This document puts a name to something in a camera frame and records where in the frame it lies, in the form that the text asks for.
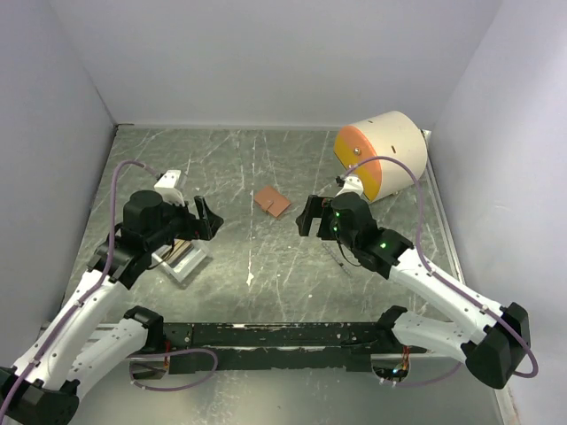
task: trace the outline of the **black joint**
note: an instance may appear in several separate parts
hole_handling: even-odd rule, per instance
[[[396,320],[400,318],[403,313],[407,313],[408,309],[406,307],[401,307],[399,305],[393,305],[388,310],[382,313],[380,319],[378,319],[378,326],[381,328],[392,329],[396,324]]]
[[[165,336],[163,332],[163,316],[150,309],[137,305],[124,313],[124,319],[131,319],[142,323],[148,329],[148,336],[141,353],[163,352],[165,349]]]
[[[402,352],[403,344],[395,337],[392,329],[396,324],[396,320],[399,319],[403,313],[407,312],[408,309],[406,307],[393,305],[383,312],[380,319],[378,319],[377,331],[380,335],[380,344],[383,347],[388,347],[390,352]]]
[[[18,376],[13,369],[0,367],[0,403]],[[79,407],[79,381],[65,381],[59,391],[46,390],[24,381],[19,386],[7,415],[24,425],[67,425]]]
[[[501,318],[530,346],[530,323],[526,310],[512,303],[504,308]],[[500,324],[485,327],[486,336],[476,345],[461,345],[467,360],[465,364],[477,379],[495,389],[502,389],[525,357],[522,345]]]

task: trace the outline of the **black cable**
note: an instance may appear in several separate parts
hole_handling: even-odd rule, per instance
[[[166,255],[163,256],[163,258],[161,259],[161,261],[158,264],[155,264],[153,266],[149,266],[147,269],[148,270],[153,270],[154,268],[156,268],[157,266],[161,266],[161,264],[163,264],[164,261],[168,261],[169,258],[171,257],[171,254],[174,253],[174,248],[175,248],[175,239],[173,240],[173,242],[171,243],[171,248],[169,249],[169,251],[166,253]]]
[[[341,243],[340,243],[339,241],[337,241],[337,245],[338,245],[338,250],[340,251],[341,255],[343,256],[343,259],[345,259],[345,261],[346,261],[348,264],[350,264],[351,266],[355,266],[355,267],[360,267],[360,266],[361,266],[361,264],[354,264],[354,263],[352,263],[352,262],[350,262],[350,261],[348,260],[348,258],[345,256],[345,253],[343,252],[343,247],[342,247],[342,245],[341,245]]]

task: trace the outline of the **white arm bracket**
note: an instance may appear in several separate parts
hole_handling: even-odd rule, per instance
[[[58,321],[75,304],[79,297],[100,278],[101,273],[93,270],[82,275],[81,282],[74,294],[63,306],[51,325],[43,332],[37,342],[30,347],[14,366],[18,372],[24,370],[29,361],[37,354],[39,347],[43,344],[48,335],[52,332]],[[89,336],[97,328],[98,323],[106,316],[111,305],[121,298],[128,290],[119,282],[112,283],[106,277],[103,285],[87,298],[71,316],[66,325],[61,329],[59,335],[51,344],[51,347],[44,353],[39,364],[27,376],[26,380],[33,383],[39,379],[43,381],[46,390],[59,390],[65,382],[69,369],[73,361],[81,352]]]

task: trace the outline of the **white cylinder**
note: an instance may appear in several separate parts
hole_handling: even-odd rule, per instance
[[[335,154],[345,168],[375,156],[396,158],[419,179],[427,164],[427,146],[421,130],[401,112],[392,111],[341,128]],[[388,161],[371,161],[355,172],[370,202],[412,184],[406,171]]]

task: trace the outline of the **white wall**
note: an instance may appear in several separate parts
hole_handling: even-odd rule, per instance
[[[51,0],[120,123],[430,128],[500,0]]]
[[[56,312],[113,124],[49,4],[0,2],[0,364]]]
[[[468,284],[531,315],[540,376],[511,380],[524,425],[565,421],[566,23],[564,1],[506,0],[431,141]]]

